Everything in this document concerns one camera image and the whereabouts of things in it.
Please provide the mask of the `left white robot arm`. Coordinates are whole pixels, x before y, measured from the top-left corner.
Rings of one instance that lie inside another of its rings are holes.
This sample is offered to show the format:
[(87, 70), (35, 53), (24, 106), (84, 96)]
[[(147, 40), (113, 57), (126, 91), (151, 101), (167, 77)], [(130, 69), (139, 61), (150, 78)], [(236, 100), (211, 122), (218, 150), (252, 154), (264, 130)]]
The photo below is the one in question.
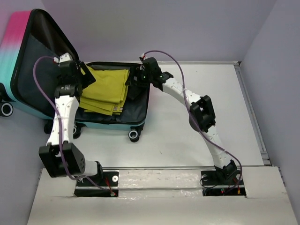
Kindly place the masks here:
[(43, 89), (40, 92), (54, 108), (54, 118), (49, 139), (39, 148), (42, 160), (50, 177), (66, 177), (72, 180), (87, 179), (93, 185), (103, 182), (104, 172), (98, 161), (88, 161), (73, 143), (75, 115), (83, 88), (95, 79), (84, 63), (75, 60), (60, 60), (60, 81), (50, 100)]

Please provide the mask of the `pink and teal suitcase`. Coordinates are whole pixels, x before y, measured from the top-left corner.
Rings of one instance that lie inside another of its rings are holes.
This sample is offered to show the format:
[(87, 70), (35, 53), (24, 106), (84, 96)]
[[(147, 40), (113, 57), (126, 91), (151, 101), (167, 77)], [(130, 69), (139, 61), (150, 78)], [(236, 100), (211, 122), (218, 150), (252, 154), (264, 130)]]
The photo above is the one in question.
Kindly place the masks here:
[[(14, 12), (6, 26), (0, 45), (0, 114), (8, 117), (19, 108), (37, 117), (47, 119), (44, 132), (50, 135), (54, 108), (40, 92), (43, 89), (50, 100), (58, 86), (59, 57), (69, 53), (81, 61), (63, 31), (53, 18), (42, 9)], [(136, 70), (137, 63), (90, 62), (95, 70)], [(74, 138), (81, 128), (128, 130), (130, 141), (137, 142), (143, 129), (149, 101), (150, 85), (133, 101), (126, 98), (120, 115), (85, 112), (78, 107), (75, 115)]]

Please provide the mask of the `yellow-green cloth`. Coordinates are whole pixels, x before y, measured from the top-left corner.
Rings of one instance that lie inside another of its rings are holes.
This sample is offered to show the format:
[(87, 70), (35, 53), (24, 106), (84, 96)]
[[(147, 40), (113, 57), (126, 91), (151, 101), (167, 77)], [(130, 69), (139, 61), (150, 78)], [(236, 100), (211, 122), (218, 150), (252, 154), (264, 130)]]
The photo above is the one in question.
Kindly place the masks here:
[(79, 107), (86, 113), (120, 115), (127, 98), (129, 69), (95, 70), (88, 67), (96, 81), (83, 90)]

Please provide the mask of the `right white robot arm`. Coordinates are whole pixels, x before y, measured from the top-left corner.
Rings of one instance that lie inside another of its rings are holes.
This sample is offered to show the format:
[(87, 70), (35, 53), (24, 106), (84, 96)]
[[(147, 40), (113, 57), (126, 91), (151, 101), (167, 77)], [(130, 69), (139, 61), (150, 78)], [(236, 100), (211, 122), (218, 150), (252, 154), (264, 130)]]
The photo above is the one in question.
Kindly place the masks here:
[(134, 84), (152, 84), (186, 107), (190, 126), (202, 136), (213, 159), (215, 170), (207, 180), (212, 181), (214, 186), (228, 183), (238, 172), (237, 166), (241, 163), (223, 147), (216, 128), (216, 114), (211, 98), (187, 89), (183, 69), (177, 60), (174, 62), (178, 66), (182, 82), (178, 82), (170, 72), (163, 72), (154, 57), (143, 54), (140, 56), (140, 62), (140, 74)]

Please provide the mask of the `black pouch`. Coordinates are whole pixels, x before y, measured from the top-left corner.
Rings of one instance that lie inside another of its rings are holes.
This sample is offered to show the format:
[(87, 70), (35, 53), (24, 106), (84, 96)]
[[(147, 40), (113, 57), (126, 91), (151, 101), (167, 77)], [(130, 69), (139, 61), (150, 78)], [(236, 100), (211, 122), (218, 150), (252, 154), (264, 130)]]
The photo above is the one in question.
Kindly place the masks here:
[(135, 100), (148, 86), (144, 83), (137, 82), (136, 86), (128, 86), (127, 98)]

